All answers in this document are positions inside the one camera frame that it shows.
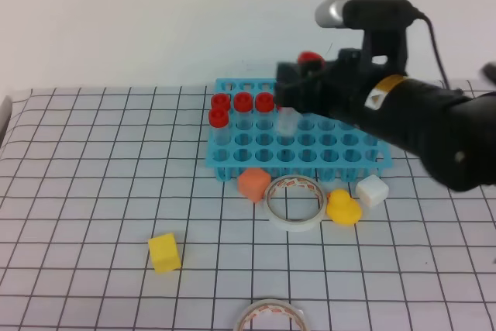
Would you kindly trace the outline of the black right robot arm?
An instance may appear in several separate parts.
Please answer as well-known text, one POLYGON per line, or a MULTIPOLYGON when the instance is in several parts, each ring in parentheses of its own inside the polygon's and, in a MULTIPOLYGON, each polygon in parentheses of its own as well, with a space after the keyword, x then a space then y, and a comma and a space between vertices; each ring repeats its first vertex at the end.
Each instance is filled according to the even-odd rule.
POLYGON ((405 76, 406 32, 364 34, 361 49, 277 66, 274 101, 355 126, 419 157, 439 183, 495 183, 495 95, 468 98, 405 76))

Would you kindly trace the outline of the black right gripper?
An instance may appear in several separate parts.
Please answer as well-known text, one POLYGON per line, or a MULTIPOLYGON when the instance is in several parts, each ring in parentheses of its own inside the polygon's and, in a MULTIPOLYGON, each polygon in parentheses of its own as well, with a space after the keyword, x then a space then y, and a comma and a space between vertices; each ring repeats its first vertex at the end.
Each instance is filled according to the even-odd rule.
POLYGON ((274 104, 357 124, 403 82, 407 57, 404 30, 367 30, 361 49, 343 49, 334 61, 278 63, 274 104))

